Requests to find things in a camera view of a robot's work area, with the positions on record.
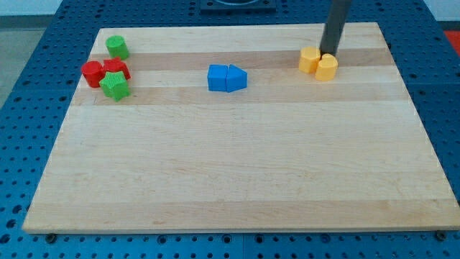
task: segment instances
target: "blue pegboard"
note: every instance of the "blue pegboard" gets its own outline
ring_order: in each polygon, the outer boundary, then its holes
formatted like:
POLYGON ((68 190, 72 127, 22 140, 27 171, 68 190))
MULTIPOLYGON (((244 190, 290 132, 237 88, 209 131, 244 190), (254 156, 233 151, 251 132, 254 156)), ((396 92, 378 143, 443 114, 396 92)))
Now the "blue pegboard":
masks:
MULTIPOLYGON (((460 258, 460 232, 58 235, 48 244, 21 231, 101 27, 323 23, 328 5, 200 14, 195 0, 64 0, 0 111, 0 258, 460 258)), ((459 199, 460 62, 440 27, 421 0, 355 0, 347 21, 378 22, 459 199)))

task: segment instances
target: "blue cube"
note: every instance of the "blue cube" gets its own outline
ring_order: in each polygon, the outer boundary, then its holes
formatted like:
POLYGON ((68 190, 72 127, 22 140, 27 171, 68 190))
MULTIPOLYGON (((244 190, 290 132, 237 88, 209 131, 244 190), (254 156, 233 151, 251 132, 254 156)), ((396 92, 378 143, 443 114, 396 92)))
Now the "blue cube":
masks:
POLYGON ((227 71, 226 87, 227 93, 246 88, 247 72, 235 65, 230 65, 227 71))
POLYGON ((226 65, 209 65, 208 70, 208 89, 209 91, 226 91, 226 65))

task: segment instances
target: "wood grain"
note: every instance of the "wood grain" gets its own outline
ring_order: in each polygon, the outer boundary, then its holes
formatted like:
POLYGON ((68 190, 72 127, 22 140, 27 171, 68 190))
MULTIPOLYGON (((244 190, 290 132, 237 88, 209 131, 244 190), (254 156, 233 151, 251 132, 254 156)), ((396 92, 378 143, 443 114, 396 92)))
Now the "wood grain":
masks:
POLYGON ((296 66, 322 26, 102 29, 90 59, 108 58, 110 35, 125 36, 132 95, 115 103, 80 80, 23 228, 460 228, 459 205, 378 26, 347 24, 337 76, 318 82, 296 66), (211 61, 244 68, 248 88, 207 91, 211 61))

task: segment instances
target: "yellow cube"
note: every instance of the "yellow cube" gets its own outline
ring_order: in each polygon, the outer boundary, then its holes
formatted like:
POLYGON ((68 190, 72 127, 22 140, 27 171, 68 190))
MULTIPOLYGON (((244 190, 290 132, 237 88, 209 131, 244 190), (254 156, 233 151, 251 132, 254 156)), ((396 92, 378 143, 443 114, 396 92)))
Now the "yellow cube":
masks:
POLYGON ((317 47, 304 47, 300 50, 299 70, 304 73, 315 73, 321 52, 317 47))
POLYGON ((318 81, 329 81, 336 76, 337 67, 339 62, 331 54, 324 54, 318 63, 315 78, 318 81))

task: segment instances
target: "toy block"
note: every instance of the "toy block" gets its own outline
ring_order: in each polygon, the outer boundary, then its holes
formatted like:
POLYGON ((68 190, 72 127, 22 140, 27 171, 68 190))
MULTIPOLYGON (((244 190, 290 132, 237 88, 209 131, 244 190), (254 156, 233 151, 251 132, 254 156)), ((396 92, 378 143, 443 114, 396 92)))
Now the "toy block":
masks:
POLYGON ((113 98, 115 101, 121 100, 125 96, 129 96, 128 82, 125 79, 123 72, 107 72, 101 82, 103 93, 107 97, 113 98))
POLYGON ((226 65, 209 65, 208 89, 209 91, 226 91, 226 77, 228 67, 226 65))
POLYGON ((304 73, 315 73, 321 52, 317 47, 304 47, 300 50, 299 70, 304 73))
POLYGON ((106 47, 111 58, 120 57, 121 60, 125 60, 129 57, 128 47, 122 36, 110 36, 106 40, 106 47))
POLYGON ((103 60, 103 72, 119 72, 122 71, 125 79, 130 79, 128 67, 125 62, 121 61, 120 57, 115 57, 110 60, 103 60))
POLYGON ((235 65, 230 65, 226 77, 227 93, 247 87, 247 72, 235 65))
POLYGON ((339 66, 337 59, 331 54, 324 54, 318 63, 318 69, 315 73, 315 78, 318 81, 329 81, 334 79, 339 66))
POLYGON ((89 61, 81 66, 81 73, 90 87, 99 87, 99 81, 104 78, 102 65, 98 61, 89 61))

